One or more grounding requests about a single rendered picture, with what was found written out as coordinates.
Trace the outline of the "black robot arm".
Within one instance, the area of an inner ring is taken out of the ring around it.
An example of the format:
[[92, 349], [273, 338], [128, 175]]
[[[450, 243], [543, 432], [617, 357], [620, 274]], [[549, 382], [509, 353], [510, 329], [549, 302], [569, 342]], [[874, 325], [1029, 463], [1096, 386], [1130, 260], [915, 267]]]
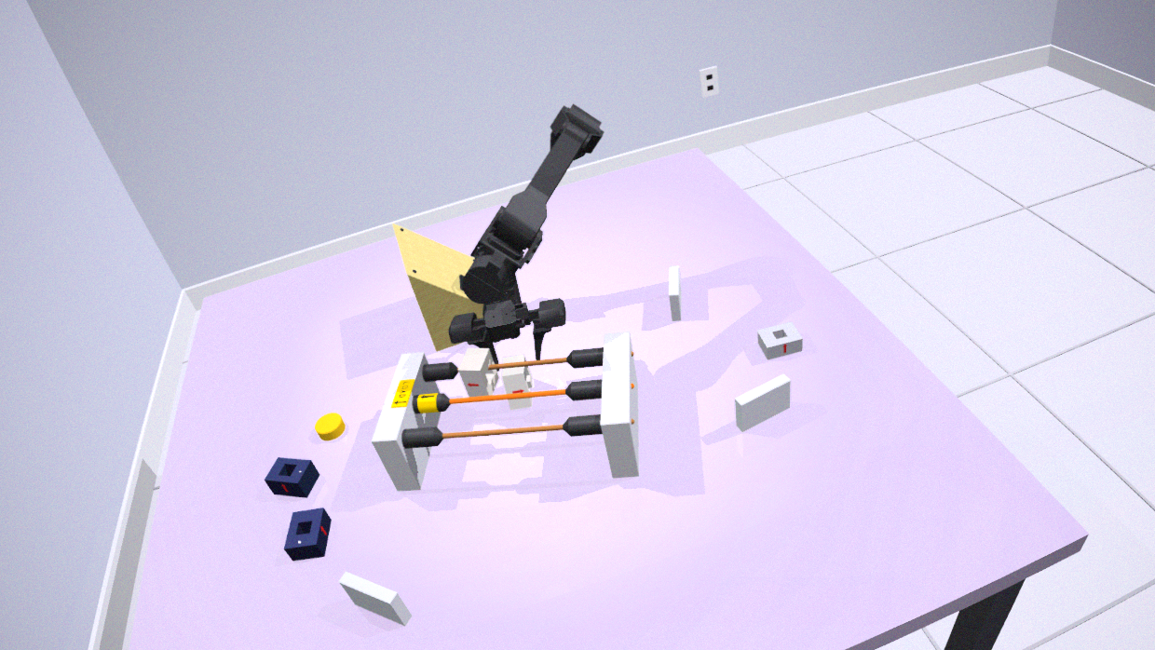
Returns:
[[[482, 307], [489, 339], [497, 343], [515, 339], [520, 328], [530, 326], [526, 302], [517, 304], [511, 293], [495, 302], [505, 283], [516, 278], [517, 268], [529, 264], [542, 244], [542, 224], [547, 221], [547, 201], [571, 163], [591, 154], [605, 135], [596, 117], [574, 104], [562, 106], [550, 122], [550, 150], [526, 189], [511, 199], [509, 206], [497, 209], [495, 217], [480, 237], [470, 256], [475, 260], [465, 275], [460, 274], [460, 289]], [[528, 249], [528, 251], [526, 251]], [[526, 255], [523, 256], [526, 251]]]

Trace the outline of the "yellow short cylinder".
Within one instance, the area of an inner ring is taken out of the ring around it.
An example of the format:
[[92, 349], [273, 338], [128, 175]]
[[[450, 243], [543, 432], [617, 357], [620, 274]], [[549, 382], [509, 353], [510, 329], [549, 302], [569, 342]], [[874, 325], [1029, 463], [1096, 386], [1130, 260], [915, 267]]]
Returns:
[[331, 441], [345, 433], [345, 423], [343, 423], [341, 414], [327, 413], [319, 418], [316, 432], [323, 441]]

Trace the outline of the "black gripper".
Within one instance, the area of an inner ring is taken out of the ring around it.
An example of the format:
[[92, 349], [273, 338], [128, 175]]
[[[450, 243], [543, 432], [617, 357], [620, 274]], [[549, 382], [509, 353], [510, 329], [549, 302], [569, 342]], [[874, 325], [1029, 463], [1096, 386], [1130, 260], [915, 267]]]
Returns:
[[[522, 302], [517, 278], [504, 284], [500, 294], [495, 298], [495, 302], [505, 299], [504, 293], [511, 293], [517, 304]], [[542, 342], [545, 333], [550, 333], [550, 328], [566, 326], [566, 306], [564, 306], [560, 298], [550, 299], [547, 302], [539, 302], [539, 308], [529, 311], [529, 315], [534, 324], [532, 336], [536, 360], [541, 360]], [[493, 348], [493, 343], [489, 339], [484, 317], [476, 317], [475, 313], [455, 315], [450, 322], [449, 336], [452, 344], [468, 342], [469, 345], [474, 344], [477, 348], [489, 348], [493, 364], [497, 364], [495, 348]]]

